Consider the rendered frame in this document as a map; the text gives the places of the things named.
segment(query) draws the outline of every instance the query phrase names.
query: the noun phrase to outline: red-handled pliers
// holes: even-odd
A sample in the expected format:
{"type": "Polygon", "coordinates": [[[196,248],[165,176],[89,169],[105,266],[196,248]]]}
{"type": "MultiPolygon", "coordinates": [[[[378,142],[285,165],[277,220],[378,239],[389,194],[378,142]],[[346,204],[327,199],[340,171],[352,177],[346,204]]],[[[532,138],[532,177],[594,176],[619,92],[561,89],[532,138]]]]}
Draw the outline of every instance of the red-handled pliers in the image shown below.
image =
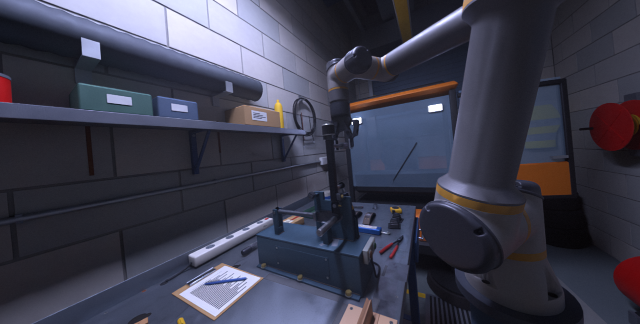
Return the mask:
{"type": "Polygon", "coordinates": [[[389,258],[393,259],[394,258],[393,256],[396,254],[396,251],[398,251],[398,246],[400,246],[400,242],[402,241],[402,239],[404,239],[404,237],[405,237],[404,235],[400,235],[400,237],[396,241],[394,241],[391,244],[389,244],[389,245],[385,246],[384,248],[380,249],[380,255],[382,255],[382,253],[384,253],[389,248],[391,248],[393,246],[393,244],[397,244],[395,246],[395,248],[393,248],[393,251],[391,251],[391,254],[389,255],[389,258]]]}

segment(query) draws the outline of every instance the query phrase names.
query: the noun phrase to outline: workbench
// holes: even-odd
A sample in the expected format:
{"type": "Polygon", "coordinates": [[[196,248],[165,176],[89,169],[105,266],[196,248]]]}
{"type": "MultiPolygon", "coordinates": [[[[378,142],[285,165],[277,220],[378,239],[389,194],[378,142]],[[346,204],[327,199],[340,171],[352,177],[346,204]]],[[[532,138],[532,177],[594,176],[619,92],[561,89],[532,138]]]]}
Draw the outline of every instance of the workbench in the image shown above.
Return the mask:
{"type": "MultiPolygon", "coordinates": [[[[313,201],[309,200],[308,204],[300,208],[302,210],[311,205],[313,201]]],[[[200,267],[179,274],[165,285],[160,283],[185,269],[189,264],[188,254],[197,248],[50,315],[38,321],[38,324],[59,324],[60,322],[127,324],[132,318],[144,313],[151,313],[148,317],[150,324],[175,323],[179,317],[183,317],[186,324],[210,323],[212,322],[210,318],[173,296],[172,292],[185,285],[186,281],[220,263],[240,265],[238,269],[262,276],[263,280],[222,313],[215,320],[216,324],[242,322],[338,324],[349,304],[362,306],[366,297],[372,301],[374,312],[397,319],[400,323],[403,321],[402,309],[407,283],[410,281],[407,278],[413,277],[415,283],[415,274],[411,275],[409,268],[412,258],[415,258],[411,247],[416,238],[414,218],[416,208],[400,206],[404,219],[402,228],[388,229],[387,224],[392,216],[389,210],[390,205],[377,204],[377,209],[373,209],[372,203],[354,203],[354,205],[364,207],[355,209],[363,212],[358,220],[359,223],[362,222],[365,213],[375,212],[377,215],[372,225],[381,226],[383,231],[391,233],[390,235],[373,235],[378,247],[374,254],[374,261],[381,267],[380,277],[371,276],[368,289],[359,302],[260,269],[257,250],[245,257],[240,254],[243,248],[256,242],[256,236],[253,236],[200,267]],[[391,250],[382,255],[378,253],[382,247],[393,242],[400,235],[404,235],[404,239],[393,259],[389,258],[391,250]]],[[[306,219],[305,224],[315,226],[315,222],[311,219],[306,219]]]]}

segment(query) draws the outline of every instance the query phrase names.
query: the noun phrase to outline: yellow bottle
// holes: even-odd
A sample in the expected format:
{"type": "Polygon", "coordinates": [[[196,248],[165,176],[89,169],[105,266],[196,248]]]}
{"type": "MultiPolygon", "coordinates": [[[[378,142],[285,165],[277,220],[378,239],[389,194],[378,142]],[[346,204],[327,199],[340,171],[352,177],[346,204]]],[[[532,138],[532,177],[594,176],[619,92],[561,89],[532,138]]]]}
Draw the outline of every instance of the yellow bottle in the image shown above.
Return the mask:
{"type": "Polygon", "coordinates": [[[277,112],[279,112],[280,114],[280,128],[284,129],[284,117],[282,116],[282,104],[280,103],[279,100],[276,100],[276,106],[273,108],[274,110],[276,110],[277,112]]]}

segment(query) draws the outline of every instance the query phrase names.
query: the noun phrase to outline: red round object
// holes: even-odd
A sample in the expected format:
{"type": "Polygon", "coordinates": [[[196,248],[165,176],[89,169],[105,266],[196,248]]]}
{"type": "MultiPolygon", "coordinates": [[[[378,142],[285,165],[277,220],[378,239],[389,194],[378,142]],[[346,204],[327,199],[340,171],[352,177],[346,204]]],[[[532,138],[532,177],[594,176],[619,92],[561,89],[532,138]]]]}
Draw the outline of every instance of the red round object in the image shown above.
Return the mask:
{"type": "Polygon", "coordinates": [[[640,305],[640,256],[628,258],[613,271],[613,281],[618,290],[640,305]]]}
{"type": "MultiPolygon", "coordinates": [[[[623,102],[620,105],[622,105],[622,107],[627,109],[629,113],[640,117],[640,100],[629,100],[629,101],[623,102]]],[[[633,150],[640,150],[640,131],[638,131],[637,134],[631,137],[631,141],[629,141],[626,148],[633,149],[633,150]]]]}
{"type": "Polygon", "coordinates": [[[11,103],[11,78],[0,74],[0,103],[11,103]]]}
{"type": "Polygon", "coordinates": [[[589,120],[594,142],[608,151],[624,148],[634,134],[634,121],[627,109],[615,103],[599,105],[589,120]]]}

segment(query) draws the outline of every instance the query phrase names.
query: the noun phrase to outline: red can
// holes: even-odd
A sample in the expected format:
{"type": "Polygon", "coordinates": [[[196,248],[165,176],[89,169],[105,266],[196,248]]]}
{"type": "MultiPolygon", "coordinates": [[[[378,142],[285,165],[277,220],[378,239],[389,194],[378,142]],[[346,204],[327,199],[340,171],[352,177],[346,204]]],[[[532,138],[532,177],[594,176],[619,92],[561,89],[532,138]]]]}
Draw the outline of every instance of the red can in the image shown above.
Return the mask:
{"type": "Polygon", "coordinates": [[[5,74],[0,74],[0,103],[12,103],[11,78],[5,74]]]}

